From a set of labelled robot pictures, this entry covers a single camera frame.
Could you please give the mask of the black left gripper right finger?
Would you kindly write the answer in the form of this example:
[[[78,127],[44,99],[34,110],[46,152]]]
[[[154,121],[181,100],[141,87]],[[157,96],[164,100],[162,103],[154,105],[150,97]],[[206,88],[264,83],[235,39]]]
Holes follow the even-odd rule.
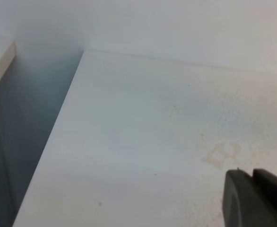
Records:
[[[277,213],[277,176],[265,169],[254,169],[252,178]]]

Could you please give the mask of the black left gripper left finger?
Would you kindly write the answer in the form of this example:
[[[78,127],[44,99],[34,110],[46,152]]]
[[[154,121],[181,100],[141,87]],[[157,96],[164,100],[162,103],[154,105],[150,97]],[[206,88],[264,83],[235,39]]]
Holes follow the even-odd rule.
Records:
[[[273,208],[252,177],[242,170],[228,170],[225,174],[222,213],[226,227],[276,225]]]

